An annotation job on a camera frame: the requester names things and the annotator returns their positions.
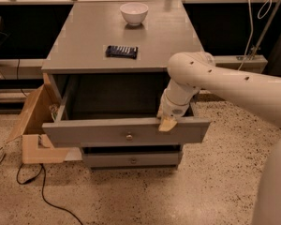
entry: drawer front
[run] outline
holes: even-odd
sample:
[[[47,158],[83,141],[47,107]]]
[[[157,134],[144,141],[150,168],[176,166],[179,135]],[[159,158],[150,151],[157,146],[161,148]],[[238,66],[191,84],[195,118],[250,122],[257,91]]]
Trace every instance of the drawer front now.
[[[210,122],[183,117],[170,132],[159,132],[156,118],[73,120],[43,124],[54,146],[135,146],[201,143]]]
[[[181,153],[168,154],[116,154],[116,155],[82,155],[84,163],[90,168],[171,166],[178,165]]]

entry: metal pole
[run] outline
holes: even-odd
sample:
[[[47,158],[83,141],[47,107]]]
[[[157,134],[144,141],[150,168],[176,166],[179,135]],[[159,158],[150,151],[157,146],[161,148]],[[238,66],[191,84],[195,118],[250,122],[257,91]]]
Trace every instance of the metal pole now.
[[[281,0],[278,0],[276,5],[275,5],[275,7],[274,7],[274,10],[273,10],[273,12],[272,12],[272,14],[271,14],[271,16],[270,16],[270,18],[268,20],[268,22],[266,23],[266,25],[265,25],[265,27],[264,27],[264,29],[263,29],[260,37],[259,37],[259,40],[258,40],[258,42],[256,44],[256,47],[254,48],[253,52],[251,53],[250,59],[252,59],[256,55],[256,52],[257,52],[257,50],[258,50],[258,48],[260,46],[260,43],[264,39],[264,36],[265,36],[266,32],[268,31],[268,29],[269,29],[269,27],[270,27],[270,25],[271,25],[271,23],[273,21],[274,15],[276,14],[277,10],[280,7],[280,4],[281,4]]]

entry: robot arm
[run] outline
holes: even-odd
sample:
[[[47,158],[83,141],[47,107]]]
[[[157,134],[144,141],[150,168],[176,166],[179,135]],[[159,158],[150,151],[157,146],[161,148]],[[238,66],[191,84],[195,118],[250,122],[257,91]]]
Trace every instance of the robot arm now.
[[[215,67],[210,54],[177,53],[169,61],[170,83],[158,115],[160,131],[175,126],[190,99],[205,88],[281,128],[281,78]],[[265,165],[253,225],[281,225],[281,140]]]
[[[281,78],[214,66],[206,52],[183,52],[169,61],[170,83],[161,98],[163,121],[183,116],[201,88],[281,128]]]

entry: desk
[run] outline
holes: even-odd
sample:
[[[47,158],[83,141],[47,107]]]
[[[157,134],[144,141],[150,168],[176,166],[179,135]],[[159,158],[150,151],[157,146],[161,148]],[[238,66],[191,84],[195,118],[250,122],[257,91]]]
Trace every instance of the desk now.
[[[178,165],[183,145],[200,143],[209,121],[191,109],[165,133],[155,115],[168,60],[201,51],[200,41],[179,1],[145,2],[149,13],[137,27],[122,18],[122,4],[74,5],[42,67],[61,103],[43,128],[56,147],[79,146],[92,168]],[[138,46],[138,58],[107,58],[109,45]]]

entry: cardboard box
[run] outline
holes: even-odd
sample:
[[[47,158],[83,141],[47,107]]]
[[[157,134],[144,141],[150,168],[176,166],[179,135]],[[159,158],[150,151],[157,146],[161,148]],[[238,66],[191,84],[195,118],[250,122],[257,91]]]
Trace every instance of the cardboard box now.
[[[43,123],[53,122],[49,107],[51,95],[45,85],[40,86],[27,97],[19,120],[12,129],[7,142],[22,136],[23,163],[60,163],[65,160],[81,160],[79,148],[54,148],[42,129]]]

